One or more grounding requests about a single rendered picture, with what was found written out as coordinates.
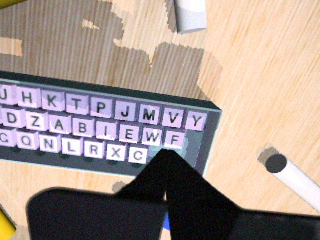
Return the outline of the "white cylinder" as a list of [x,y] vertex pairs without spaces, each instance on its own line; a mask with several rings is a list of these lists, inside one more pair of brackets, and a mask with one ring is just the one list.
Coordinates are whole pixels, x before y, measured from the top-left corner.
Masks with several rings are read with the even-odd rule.
[[177,34],[206,29],[205,0],[174,0]]
[[268,157],[265,169],[320,214],[320,187],[285,155]]

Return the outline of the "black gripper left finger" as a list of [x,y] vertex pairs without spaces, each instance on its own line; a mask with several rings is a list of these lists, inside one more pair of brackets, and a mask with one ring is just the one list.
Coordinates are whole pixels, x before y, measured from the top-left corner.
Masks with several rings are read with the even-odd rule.
[[161,148],[115,193],[61,186],[36,192],[25,210],[30,240],[160,240],[168,167]]

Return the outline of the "blue stylus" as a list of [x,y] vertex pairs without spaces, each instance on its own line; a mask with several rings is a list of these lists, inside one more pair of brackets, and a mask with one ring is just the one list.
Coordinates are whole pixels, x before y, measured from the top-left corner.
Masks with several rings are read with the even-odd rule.
[[168,212],[166,214],[165,223],[164,223],[164,227],[163,228],[168,230],[168,231],[170,231],[169,230],[169,221],[168,221]]

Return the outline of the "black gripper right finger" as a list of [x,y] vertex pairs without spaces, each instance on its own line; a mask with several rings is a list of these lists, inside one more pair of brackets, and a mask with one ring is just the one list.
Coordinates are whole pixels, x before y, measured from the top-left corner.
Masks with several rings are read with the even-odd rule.
[[168,149],[171,240],[320,240],[320,215],[245,209]]

